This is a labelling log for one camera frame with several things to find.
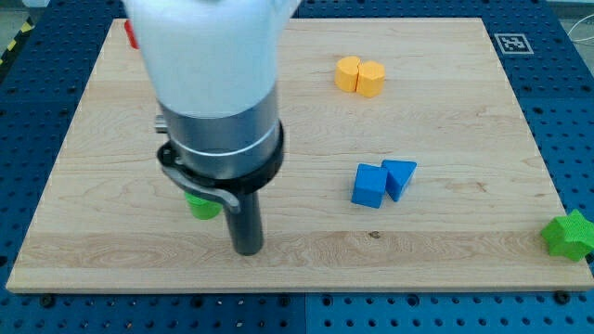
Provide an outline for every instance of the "yellow block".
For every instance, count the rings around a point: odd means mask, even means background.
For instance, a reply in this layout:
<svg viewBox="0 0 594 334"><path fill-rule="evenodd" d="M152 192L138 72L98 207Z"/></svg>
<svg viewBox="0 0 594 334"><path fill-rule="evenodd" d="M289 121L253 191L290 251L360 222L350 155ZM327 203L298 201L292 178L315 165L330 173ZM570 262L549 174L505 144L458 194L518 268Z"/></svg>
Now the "yellow block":
<svg viewBox="0 0 594 334"><path fill-rule="evenodd" d="M8 47L6 49L8 49L8 51L12 51L12 49L15 47L16 44L17 44L17 41L12 40L12 42L10 42L10 44L8 45Z"/></svg>
<svg viewBox="0 0 594 334"><path fill-rule="evenodd" d="M361 59L357 56L345 57L336 63L334 83L345 92L354 92Z"/></svg>
<svg viewBox="0 0 594 334"><path fill-rule="evenodd" d="M29 22L25 22L22 24L22 27L20 27L20 31L25 33L30 31L31 29L33 29L33 26L31 24L29 24Z"/></svg>
<svg viewBox="0 0 594 334"><path fill-rule="evenodd" d="M359 65L359 78L356 92L365 97L374 97L381 93L386 71L383 65L375 61L366 61Z"/></svg>

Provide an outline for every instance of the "green block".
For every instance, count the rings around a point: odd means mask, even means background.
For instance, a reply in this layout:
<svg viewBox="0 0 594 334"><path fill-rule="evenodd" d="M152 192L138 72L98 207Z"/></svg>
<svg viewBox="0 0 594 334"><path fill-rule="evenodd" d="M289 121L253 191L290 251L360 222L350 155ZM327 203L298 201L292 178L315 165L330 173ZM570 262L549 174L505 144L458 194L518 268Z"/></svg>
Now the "green block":
<svg viewBox="0 0 594 334"><path fill-rule="evenodd" d="M594 250L594 224L578 210L565 217L555 217L540 234L547 241L551 256L565 256L578 262Z"/></svg>
<svg viewBox="0 0 594 334"><path fill-rule="evenodd" d="M186 201L189 209L192 211L192 215L200 220L208 220L216 217L223 208L219 203L197 198L188 193L186 193Z"/></svg>

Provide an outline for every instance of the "green star-shaped block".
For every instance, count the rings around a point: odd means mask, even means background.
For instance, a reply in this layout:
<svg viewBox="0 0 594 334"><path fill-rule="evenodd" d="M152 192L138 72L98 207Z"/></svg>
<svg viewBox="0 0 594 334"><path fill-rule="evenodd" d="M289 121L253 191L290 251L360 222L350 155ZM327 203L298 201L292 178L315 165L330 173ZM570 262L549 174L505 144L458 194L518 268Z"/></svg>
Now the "green star-shaped block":
<svg viewBox="0 0 594 334"><path fill-rule="evenodd" d="M578 210L555 217L540 235L549 244L550 256L561 255L578 262L594 250L594 224Z"/></svg>

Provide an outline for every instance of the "perforated blue surface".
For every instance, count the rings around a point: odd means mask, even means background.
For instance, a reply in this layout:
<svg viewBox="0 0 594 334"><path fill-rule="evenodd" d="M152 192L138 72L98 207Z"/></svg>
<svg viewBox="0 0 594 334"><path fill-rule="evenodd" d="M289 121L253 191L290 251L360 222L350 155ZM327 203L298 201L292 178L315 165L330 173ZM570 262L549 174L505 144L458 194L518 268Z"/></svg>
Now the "perforated blue surface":
<svg viewBox="0 0 594 334"><path fill-rule="evenodd" d="M2 286L111 20L123 16L119 1L52 1L0 86ZM296 16L481 17L492 37L523 33L532 56L496 50L563 205L594 219L594 79L545 4L305 0ZM560 305L551 293L47 297L0 289L0 333L594 331L594 294L571 297Z"/></svg>

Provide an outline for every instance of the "blue block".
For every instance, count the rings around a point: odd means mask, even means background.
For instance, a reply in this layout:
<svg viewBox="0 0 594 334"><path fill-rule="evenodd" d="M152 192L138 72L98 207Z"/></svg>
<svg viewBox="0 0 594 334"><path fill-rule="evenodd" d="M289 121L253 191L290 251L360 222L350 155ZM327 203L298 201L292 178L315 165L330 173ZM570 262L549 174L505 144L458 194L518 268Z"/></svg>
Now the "blue block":
<svg viewBox="0 0 594 334"><path fill-rule="evenodd" d="M417 168L414 161L382 161L381 167L388 170L386 190L393 201L398 201L408 186Z"/></svg>
<svg viewBox="0 0 594 334"><path fill-rule="evenodd" d="M379 209L383 193L386 191L387 178L388 171L386 169L359 163L351 201L354 204Z"/></svg>

